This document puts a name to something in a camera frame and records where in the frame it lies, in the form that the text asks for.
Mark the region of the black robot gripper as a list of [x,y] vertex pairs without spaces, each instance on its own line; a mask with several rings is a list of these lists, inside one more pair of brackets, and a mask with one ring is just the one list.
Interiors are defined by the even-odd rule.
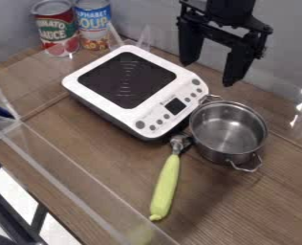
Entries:
[[247,75],[255,58],[263,57],[272,28],[253,17],[256,0],[179,0],[179,59],[184,66],[197,61],[203,38],[229,48],[223,85],[229,87]]

